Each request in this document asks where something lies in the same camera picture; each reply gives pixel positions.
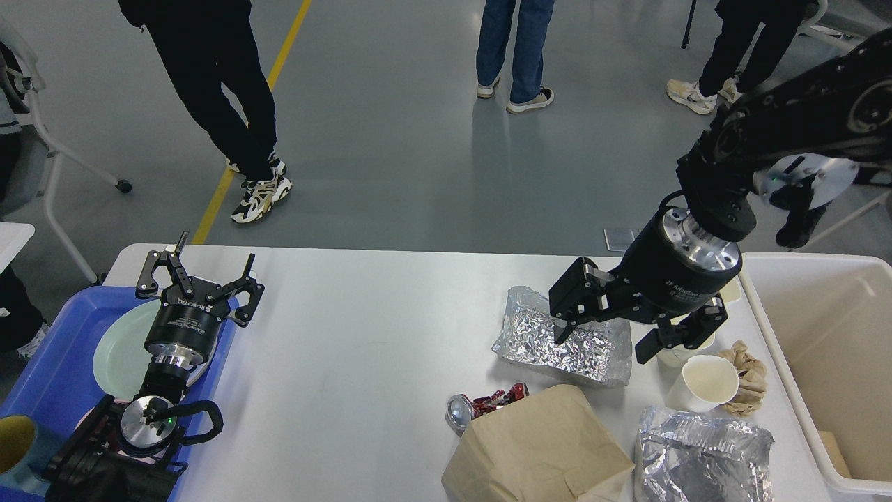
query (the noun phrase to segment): white plastic bin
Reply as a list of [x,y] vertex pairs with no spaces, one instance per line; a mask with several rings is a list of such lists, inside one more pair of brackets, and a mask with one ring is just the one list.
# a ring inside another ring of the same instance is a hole
[[[892,267],[792,253],[743,262],[744,290],[824,478],[892,495]],[[836,436],[853,479],[833,467],[818,431]]]

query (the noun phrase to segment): crumpled aluminum foil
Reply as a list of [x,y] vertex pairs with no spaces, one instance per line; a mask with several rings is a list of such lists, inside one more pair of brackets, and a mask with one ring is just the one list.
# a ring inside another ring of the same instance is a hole
[[508,290],[502,331],[492,352],[510,363],[590,387],[622,387],[632,375],[628,321],[580,324],[562,345],[555,345],[549,301],[526,286]]
[[752,423],[650,406],[635,452],[636,502],[770,502],[772,434]]

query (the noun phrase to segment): blue jeans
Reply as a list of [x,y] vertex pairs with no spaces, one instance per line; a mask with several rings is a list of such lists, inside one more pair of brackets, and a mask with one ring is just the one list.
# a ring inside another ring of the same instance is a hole
[[[486,0],[477,47],[477,83],[492,84],[505,62],[511,17],[517,0]],[[520,0],[511,102],[526,103],[539,95],[542,84],[542,47],[555,0]]]

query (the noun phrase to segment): white sneaker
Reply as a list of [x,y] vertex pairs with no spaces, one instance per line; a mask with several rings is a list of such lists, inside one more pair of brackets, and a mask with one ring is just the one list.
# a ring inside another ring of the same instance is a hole
[[728,103],[734,104],[735,101],[740,99],[740,92],[737,90],[737,77],[731,77],[727,79],[724,84],[722,84],[722,88],[719,89],[719,94],[722,95],[723,98],[728,100]]
[[[278,155],[276,155],[275,151],[269,154],[267,163],[269,163],[269,167],[275,169],[276,172],[278,172],[279,174],[285,174],[286,172],[288,172],[288,166],[286,166],[285,163],[278,158]],[[230,171],[235,171],[239,174],[242,173],[242,170],[238,168],[238,164],[230,161],[229,159],[226,160],[226,167],[228,167]]]
[[34,335],[34,338],[31,339],[30,342],[15,349],[15,351],[19,353],[19,357],[26,361],[30,361],[31,357],[34,357],[34,354],[37,353],[37,349],[40,348],[41,342],[46,338],[46,332],[49,331],[49,329],[50,327],[46,324],[40,326],[37,330],[37,334]]
[[699,82],[682,82],[681,80],[669,80],[666,82],[666,95],[675,103],[685,105],[692,112],[700,115],[711,113],[718,101],[717,95],[703,96],[700,94]]
[[496,80],[492,81],[492,84],[488,86],[482,86],[477,84],[477,97],[481,97],[483,99],[489,99],[496,92],[496,86],[499,85],[499,75],[496,75]]
[[245,181],[244,197],[232,212],[232,221],[236,223],[255,222],[264,214],[272,211],[273,204],[284,199],[291,192],[291,181],[275,172],[269,181]]
[[537,108],[545,108],[555,100],[555,93],[550,88],[541,88],[539,95],[526,103],[514,103],[508,101],[508,113],[517,115],[518,113],[528,112]]

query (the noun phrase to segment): crumpled brown paper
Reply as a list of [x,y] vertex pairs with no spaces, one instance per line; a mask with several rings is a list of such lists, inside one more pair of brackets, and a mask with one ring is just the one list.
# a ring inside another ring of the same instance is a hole
[[736,416],[749,416],[761,408],[765,391],[768,390],[768,381],[765,380],[768,369],[765,364],[747,352],[747,344],[742,340],[737,340],[731,349],[716,355],[734,364],[740,382],[737,395],[722,408]]
[[557,385],[474,419],[442,483],[461,502],[616,502],[633,467],[583,393]]

